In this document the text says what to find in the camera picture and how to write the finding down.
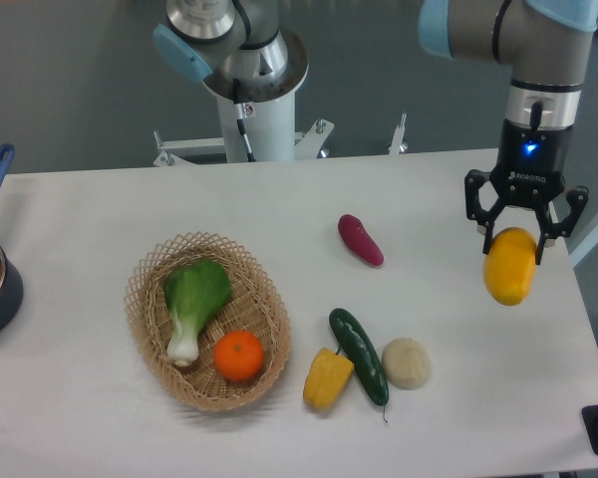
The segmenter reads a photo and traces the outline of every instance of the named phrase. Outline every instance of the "cucumber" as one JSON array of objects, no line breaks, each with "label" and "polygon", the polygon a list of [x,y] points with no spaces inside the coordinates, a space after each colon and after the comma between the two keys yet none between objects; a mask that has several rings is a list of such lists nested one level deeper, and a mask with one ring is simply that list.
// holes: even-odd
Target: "cucumber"
[{"label": "cucumber", "polygon": [[366,331],[352,314],[341,308],[330,313],[329,322],[370,399],[379,406],[385,406],[390,399],[388,380]]}]

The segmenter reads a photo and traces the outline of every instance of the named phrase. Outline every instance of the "white table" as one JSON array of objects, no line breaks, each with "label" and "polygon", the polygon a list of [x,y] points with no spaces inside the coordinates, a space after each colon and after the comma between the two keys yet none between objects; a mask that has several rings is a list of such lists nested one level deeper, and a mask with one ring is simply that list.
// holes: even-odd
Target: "white table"
[{"label": "white table", "polygon": [[[0,333],[0,478],[598,468],[580,414],[598,403],[598,351],[563,242],[545,252],[522,305],[498,305],[482,283],[482,236],[464,218],[462,181],[494,161],[480,150],[7,177],[0,243],[26,297]],[[381,269],[342,246],[344,213],[382,247]],[[519,210],[503,214],[500,227],[509,224],[537,227]],[[292,323],[285,371],[238,413],[172,399],[126,323],[134,267],[190,231],[248,249]],[[335,307],[362,322],[379,353],[399,336],[429,348],[430,381],[391,388],[388,426],[356,379],[328,416],[302,402],[314,354],[336,347],[327,324]]]}]

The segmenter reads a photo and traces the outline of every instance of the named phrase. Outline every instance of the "tangerine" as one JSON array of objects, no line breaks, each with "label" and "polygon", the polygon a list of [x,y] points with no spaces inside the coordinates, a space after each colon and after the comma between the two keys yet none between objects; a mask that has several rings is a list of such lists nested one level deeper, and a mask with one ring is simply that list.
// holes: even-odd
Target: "tangerine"
[{"label": "tangerine", "polygon": [[230,332],[215,345],[214,360],[219,373],[227,379],[248,380],[263,366],[263,347],[250,332]]}]

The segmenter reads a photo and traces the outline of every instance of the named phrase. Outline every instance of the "yellow fruit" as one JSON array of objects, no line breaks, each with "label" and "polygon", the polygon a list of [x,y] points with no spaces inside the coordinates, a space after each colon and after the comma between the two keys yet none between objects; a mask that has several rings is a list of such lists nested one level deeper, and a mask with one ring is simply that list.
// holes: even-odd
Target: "yellow fruit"
[{"label": "yellow fruit", "polygon": [[500,231],[485,256],[482,276],[487,291],[504,306],[517,306],[529,294],[536,270],[536,242],[524,229]]},{"label": "yellow fruit", "polygon": [[354,365],[328,349],[320,349],[312,360],[303,387],[303,399],[317,410],[327,409],[348,382]]}]

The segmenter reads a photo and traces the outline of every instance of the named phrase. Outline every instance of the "woven basket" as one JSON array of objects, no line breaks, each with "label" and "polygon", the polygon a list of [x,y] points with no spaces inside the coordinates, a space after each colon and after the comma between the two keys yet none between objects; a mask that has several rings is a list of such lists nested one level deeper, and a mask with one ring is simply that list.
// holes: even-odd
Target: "woven basket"
[{"label": "woven basket", "polygon": [[[199,335],[199,358],[191,366],[177,367],[166,356],[172,325],[162,286],[175,268],[202,258],[224,267],[232,296]],[[216,234],[178,235],[156,246],[129,279],[125,304],[131,332],[150,371],[172,396],[197,409],[229,410],[252,402],[273,384],[288,360],[290,326],[272,281],[242,246]],[[239,330],[253,333],[264,349],[261,372],[247,382],[223,378],[212,357],[216,342]]]}]

